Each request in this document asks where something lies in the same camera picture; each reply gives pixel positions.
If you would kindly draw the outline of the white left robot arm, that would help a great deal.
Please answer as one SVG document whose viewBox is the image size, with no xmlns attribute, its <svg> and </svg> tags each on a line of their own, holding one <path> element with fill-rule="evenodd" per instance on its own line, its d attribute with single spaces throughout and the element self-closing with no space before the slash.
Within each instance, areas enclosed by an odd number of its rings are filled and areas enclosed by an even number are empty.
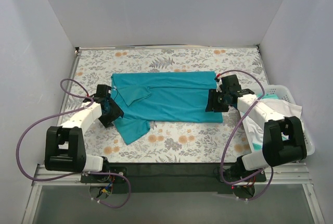
<svg viewBox="0 0 333 224">
<path fill-rule="evenodd" d="M 49 127 L 46 132 L 45 167 L 51 171 L 102 172 L 106 159 L 88 155 L 84 134 L 96 120 L 110 128 L 124 112 L 111 97 L 112 88 L 99 84 L 92 99 L 85 99 L 82 110 L 76 112 L 60 126 Z"/>
</svg>

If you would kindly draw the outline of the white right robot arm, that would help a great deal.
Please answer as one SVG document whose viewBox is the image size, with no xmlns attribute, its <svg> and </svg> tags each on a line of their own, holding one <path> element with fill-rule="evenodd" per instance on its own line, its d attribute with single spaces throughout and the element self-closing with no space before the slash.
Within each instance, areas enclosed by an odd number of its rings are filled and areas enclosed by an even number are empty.
<svg viewBox="0 0 333 224">
<path fill-rule="evenodd" d="M 303 126 L 297 116 L 273 110 L 250 89 L 243 89 L 235 74 L 217 76 L 216 89 L 210 89 L 207 112 L 224 113 L 230 107 L 249 117 L 263 130 L 261 150 L 237 158 L 231 167 L 236 173 L 275 167 L 307 157 Z"/>
</svg>

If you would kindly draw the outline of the teal t-shirt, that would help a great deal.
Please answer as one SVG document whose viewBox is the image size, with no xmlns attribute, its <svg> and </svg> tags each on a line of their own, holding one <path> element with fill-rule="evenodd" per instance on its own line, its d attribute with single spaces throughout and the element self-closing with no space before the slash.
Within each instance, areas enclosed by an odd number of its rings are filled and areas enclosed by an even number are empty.
<svg viewBox="0 0 333 224">
<path fill-rule="evenodd" d="M 113 73 L 112 98 L 124 112 L 114 125 L 124 143 L 147 134 L 152 121 L 221 123 L 221 113 L 205 112 L 214 78 L 213 71 Z"/>
</svg>

